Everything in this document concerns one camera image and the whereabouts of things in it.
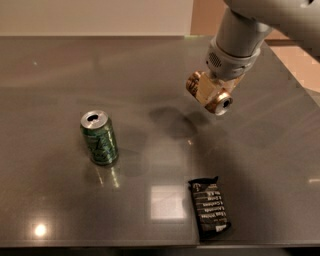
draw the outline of black wrapper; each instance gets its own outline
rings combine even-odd
[[[217,181],[218,177],[189,181],[200,239],[216,236],[231,226]]]

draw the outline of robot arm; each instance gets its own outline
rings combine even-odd
[[[230,8],[210,42],[206,56],[208,71],[193,73],[186,85],[188,91],[216,115],[229,109],[232,90],[253,66],[272,27],[320,60],[320,0],[225,2]]]

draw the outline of wall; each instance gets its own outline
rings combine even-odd
[[[215,35],[218,32],[225,8],[223,0],[194,0],[190,33],[193,35]],[[288,38],[281,32],[273,30],[267,39],[284,40]]]
[[[0,35],[188,35],[193,0],[1,0]]]

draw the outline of aluminum can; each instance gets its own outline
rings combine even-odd
[[[81,118],[80,129],[94,163],[108,165],[118,158],[112,121],[105,112],[93,110],[84,114]]]

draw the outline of soda can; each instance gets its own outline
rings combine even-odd
[[[108,165],[118,158],[118,147],[110,117],[101,110],[83,115],[81,132],[91,154],[91,160],[98,165]]]

